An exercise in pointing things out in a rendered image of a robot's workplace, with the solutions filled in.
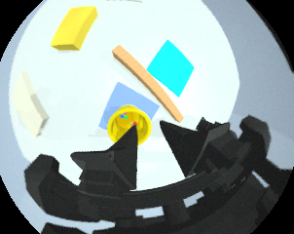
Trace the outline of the yellow cup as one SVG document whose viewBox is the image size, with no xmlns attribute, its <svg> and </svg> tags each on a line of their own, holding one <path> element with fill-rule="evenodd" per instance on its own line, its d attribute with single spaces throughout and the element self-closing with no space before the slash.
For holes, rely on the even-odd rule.
<svg viewBox="0 0 294 234">
<path fill-rule="evenodd" d="M 124 113 L 127 114 L 124 114 Z M 127 120 L 120 117 L 120 114 L 128 116 Z M 136 131 L 138 132 L 138 145 L 144 143 L 147 140 L 147 137 L 151 135 L 152 124 L 150 117 L 142 110 L 136 108 L 134 105 L 123 105 L 117 109 L 117 112 L 113 114 L 108 121 L 108 135 L 113 140 L 113 143 L 116 143 L 128 131 L 127 125 L 130 125 L 131 122 L 136 122 Z M 131 128 L 132 125 L 130 125 Z M 129 128 L 129 129 L 130 129 Z"/>
</svg>

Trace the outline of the yellow rectangular block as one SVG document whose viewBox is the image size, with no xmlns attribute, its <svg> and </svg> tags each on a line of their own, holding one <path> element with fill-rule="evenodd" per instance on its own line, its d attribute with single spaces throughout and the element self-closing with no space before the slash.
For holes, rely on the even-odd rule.
<svg viewBox="0 0 294 234">
<path fill-rule="evenodd" d="M 59 51 L 80 51 L 81 46 L 84 46 L 85 36 L 88 36 L 89 28 L 97 19 L 95 5 L 93 7 L 70 8 L 66 16 L 61 21 L 54 34 L 54 39 L 51 40 L 51 47 Z"/>
</svg>

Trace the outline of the pale cream flat block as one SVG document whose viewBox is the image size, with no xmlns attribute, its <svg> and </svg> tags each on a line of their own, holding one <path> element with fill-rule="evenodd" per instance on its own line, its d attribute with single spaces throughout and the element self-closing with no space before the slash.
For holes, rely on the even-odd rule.
<svg viewBox="0 0 294 234">
<path fill-rule="evenodd" d="M 12 101 L 16 105 L 19 116 L 23 125 L 30 132 L 31 136 L 38 137 L 41 135 L 42 130 L 45 130 L 43 126 L 46 126 L 47 120 L 49 120 L 49 114 L 47 110 L 43 109 L 45 106 L 41 105 L 37 95 L 35 95 L 34 87 L 30 83 L 30 75 L 26 71 L 21 71 L 16 79 L 14 97 Z"/>
</svg>

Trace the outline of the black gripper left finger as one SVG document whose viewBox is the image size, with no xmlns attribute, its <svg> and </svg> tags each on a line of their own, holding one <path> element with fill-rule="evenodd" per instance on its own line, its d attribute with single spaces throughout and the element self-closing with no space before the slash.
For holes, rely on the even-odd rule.
<svg viewBox="0 0 294 234">
<path fill-rule="evenodd" d="M 132 125 L 111 148 L 103 149 L 103 151 L 84 152 L 76 151 L 70 153 L 73 163 L 84 171 L 92 169 L 92 171 L 113 171 L 124 183 L 128 184 L 130 190 L 136 191 L 136 169 L 138 169 L 138 132 L 136 125 Z"/>
</svg>

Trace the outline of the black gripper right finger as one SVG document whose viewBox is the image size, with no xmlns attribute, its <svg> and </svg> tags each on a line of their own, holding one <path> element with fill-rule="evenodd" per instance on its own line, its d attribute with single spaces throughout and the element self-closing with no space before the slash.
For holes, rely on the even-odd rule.
<svg viewBox="0 0 294 234">
<path fill-rule="evenodd" d="M 183 128 L 183 126 L 173 125 L 167 121 L 159 121 L 160 130 L 185 178 L 195 174 L 194 167 L 201 159 L 206 145 L 218 136 L 227 133 L 230 125 L 232 124 L 228 121 L 214 128 L 197 132 L 197 130 Z"/>
</svg>

